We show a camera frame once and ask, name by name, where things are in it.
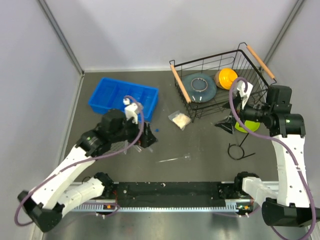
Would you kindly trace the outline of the glass bulb tube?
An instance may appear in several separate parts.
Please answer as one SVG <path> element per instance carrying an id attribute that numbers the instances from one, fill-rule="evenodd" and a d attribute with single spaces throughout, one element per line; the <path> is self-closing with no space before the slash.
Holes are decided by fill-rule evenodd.
<path id="1" fill-rule="evenodd" d="M 177 162 L 177 161 L 190 161 L 191 160 L 191 155 L 190 154 L 185 154 L 180 157 L 174 157 L 174 158 L 169 158 L 169 159 L 164 159 L 164 160 L 159 160 L 157 163 L 169 163 L 169 162 Z"/>

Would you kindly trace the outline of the black wire ring stand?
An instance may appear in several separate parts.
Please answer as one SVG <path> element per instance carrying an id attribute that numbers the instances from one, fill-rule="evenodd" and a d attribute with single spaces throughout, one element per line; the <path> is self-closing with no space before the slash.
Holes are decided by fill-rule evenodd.
<path id="1" fill-rule="evenodd" d="M 247 140 L 248 136 L 249 136 L 249 133 L 247 133 L 244 136 L 243 140 L 240 143 L 234 143 L 234 144 L 229 143 L 228 144 L 227 154 L 232 160 L 240 161 L 240 160 L 252 157 L 256 154 L 255 152 L 246 153 L 246 151 L 244 149 L 243 145 L 244 145 L 245 141 Z"/>

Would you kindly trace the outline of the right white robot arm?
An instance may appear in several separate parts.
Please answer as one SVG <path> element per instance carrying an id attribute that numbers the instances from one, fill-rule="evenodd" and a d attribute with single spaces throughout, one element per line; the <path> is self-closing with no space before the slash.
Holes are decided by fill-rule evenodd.
<path id="1" fill-rule="evenodd" d="M 307 227 L 320 220 L 319 208 L 312 206 L 307 193 L 304 161 L 305 121 L 300 114 L 291 112 L 292 89 L 273 85 L 267 89 L 266 102 L 258 107 L 250 106 L 253 86 L 238 83 L 237 94 L 230 90 L 228 106 L 231 114 L 216 126 L 234 132 L 239 121 L 262 123 L 269 130 L 265 136 L 274 147 L 278 191 L 272 191 L 254 173 L 241 172 L 235 178 L 233 192 L 239 198 L 252 197 L 261 207 L 262 217 L 272 227 Z"/>

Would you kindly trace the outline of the clear bag of white powder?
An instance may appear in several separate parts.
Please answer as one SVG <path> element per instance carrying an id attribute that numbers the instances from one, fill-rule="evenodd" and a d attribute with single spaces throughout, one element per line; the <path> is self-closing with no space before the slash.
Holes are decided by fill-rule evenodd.
<path id="1" fill-rule="evenodd" d="M 168 116 L 169 120 L 177 125 L 182 131 L 192 121 L 191 118 L 184 113 L 178 111 L 173 112 Z"/>

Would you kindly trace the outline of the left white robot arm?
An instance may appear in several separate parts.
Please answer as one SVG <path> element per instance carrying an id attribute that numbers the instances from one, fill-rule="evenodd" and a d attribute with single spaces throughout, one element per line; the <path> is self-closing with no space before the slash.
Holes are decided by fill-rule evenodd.
<path id="1" fill-rule="evenodd" d="M 98 160 L 119 155 L 138 145 L 148 148 L 157 142 L 143 110 L 135 103 L 124 111 L 110 109 L 94 129 L 83 133 L 66 158 L 38 186 L 21 191 L 14 221 L 19 227 L 23 210 L 43 233 L 53 230 L 67 213 L 88 200 L 109 198 L 114 191 L 112 180 L 103 172 L 96 173 L 87 183 L 69 190 L 69 186 Z"/>

